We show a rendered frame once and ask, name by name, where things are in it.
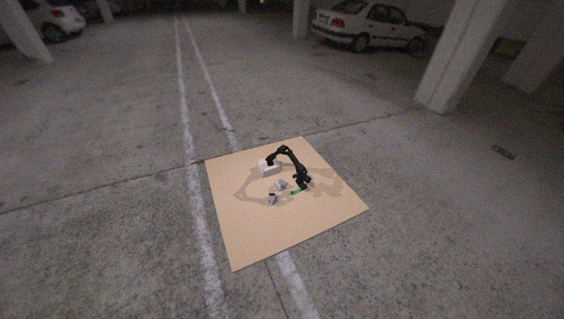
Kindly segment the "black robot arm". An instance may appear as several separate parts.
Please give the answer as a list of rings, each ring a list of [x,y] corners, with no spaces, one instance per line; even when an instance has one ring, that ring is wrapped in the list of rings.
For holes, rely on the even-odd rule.
[[[285,152],[285,150],[288,150],[287,152]],[[293,151],[289,149],[288,146],[282,145],[279,148],[277,148],[277,151],[275,153],[270,154],[269,156],[267,156],[267,158],[265,159],[265,161],[267,161],[267,165],[271,166],[274,165],[273,160],[276,158],[276,156],[278,154],[283,154],[283,155],[287,155],[289,156],[289,158],[291,159],[291,161],[294,163],[295,165],[295,169],[297,172],[297,177],[299,179],[302,179],[303,181],[309,183],[311,181],[311,177],[309,177],[307,175],[307,170],[305,168],[305,166],[303,164],[301,164],[298,159],[295,157],[295,155],[293,154]]]

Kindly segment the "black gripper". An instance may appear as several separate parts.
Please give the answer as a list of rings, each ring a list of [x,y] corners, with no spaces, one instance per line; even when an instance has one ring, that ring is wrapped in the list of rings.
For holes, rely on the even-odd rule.
[[[299,178],[297,177],[297,173],[293,175],[293,179],[295,179],[295,178],[297,178],[295,182],[296,182],[297,185],[301,188],[301,190],[305,190],[305,189],[308,188],[308,186],[307,186],[306,184],[304,184],[303,180],[302,180],[302,179],[299,179]]]

